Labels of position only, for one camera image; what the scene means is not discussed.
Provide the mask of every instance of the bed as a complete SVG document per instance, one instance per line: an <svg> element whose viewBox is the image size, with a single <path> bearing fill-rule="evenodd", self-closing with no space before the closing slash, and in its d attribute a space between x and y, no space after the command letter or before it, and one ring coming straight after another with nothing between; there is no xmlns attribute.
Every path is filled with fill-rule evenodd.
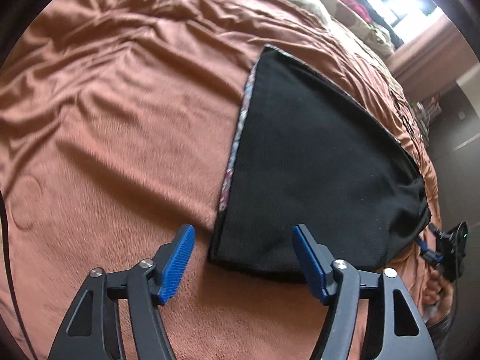
<svg viewBox="0 0 480 360"><path fill-rule="evenodd" d="M197 228L197 242L162 309L177 358L310 356L326 308L306 286L206 263L243 87L267 43L328 76L399 139L441 226L435 171L400 85L320 0L54 0L0 71L0 188L17 300L39 359L92 267L130 267L181 223ZM389 265L422 311L429 268L417 247ZM0 299L29 353L4 276ZM365 322L363 302L352 360Z"/></svg>

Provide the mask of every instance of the wall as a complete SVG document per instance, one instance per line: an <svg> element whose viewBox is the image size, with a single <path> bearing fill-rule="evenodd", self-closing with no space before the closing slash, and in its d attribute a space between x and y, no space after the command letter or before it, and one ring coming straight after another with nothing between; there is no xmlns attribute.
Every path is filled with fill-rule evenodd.
<svg viewBox="0 0 480 360"><path fill-rule="evenodd" d="M471 102L480 116L480 63L475 64L467 73L457 80L458 86Z"/></svg>
<svg viewBox="0 0 480 360"><path fill-rule="evenodd" d="M428 153L439 186L442 227L469 221L465 273L458 281L458 312L447 338L445 359L467 360L480 341L480 67L442 96L442 113L430 128Z"/></svg>

